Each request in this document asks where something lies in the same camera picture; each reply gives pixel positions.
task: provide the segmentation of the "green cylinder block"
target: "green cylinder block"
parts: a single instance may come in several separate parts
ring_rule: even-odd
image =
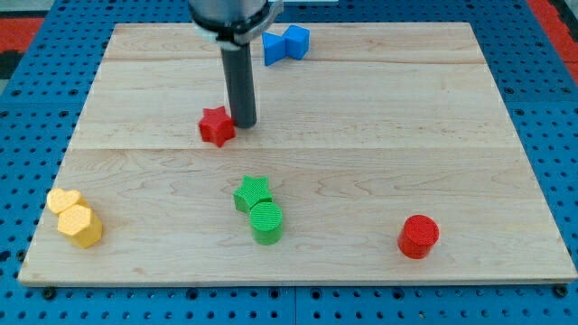
[[[249,211],[253,238],[261,245],[272,245],[283,235],[283,212],[273,202],[257,203]]]

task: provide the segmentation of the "blue pegboard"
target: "blue pegboard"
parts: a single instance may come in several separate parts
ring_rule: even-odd
[[[115,23],[189,22],[186,0],[57,0],[0,97],[0,323],[578,323],[578,285],[28,289],[16,280]],[[521,0],[285,8],[280,22],[470,22],[578,262],[578,90]]]

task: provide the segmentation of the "red star block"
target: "red star block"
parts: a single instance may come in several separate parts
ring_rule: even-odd
[[[227,115],[225,107],[203,108],[203,118],[199,122],[200,136],[204,142],[212,142],[217,147],[235,137],[233,119]]]

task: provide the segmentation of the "green star block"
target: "green star block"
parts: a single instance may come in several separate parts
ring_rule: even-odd
[[[272,245],[283,235],[283,212],[273,202],[257,203],[249,212],[253,238],[261,245]]]
[[[259,202],[271,202],[273,195],[267,188],[267,177],[243,176],[243,183],[233,193],[235,208],[249,213]]]

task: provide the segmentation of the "wooden board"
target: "wooden board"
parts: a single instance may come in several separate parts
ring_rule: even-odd
[[[189,24],[116,27],[56,186],[105,225],[77,249],[45,211],[26,285],[563,283],[577,274],[466,23],[305,24],[305,60],[262,64],[259,122],[221,149],[201,109],[225,103],[219,50]],[[286,25],[275,25],[281,33]],[[266,175],[284,237],[253,242],[231,193]],[[434,218],[423,260],[397,249]]]

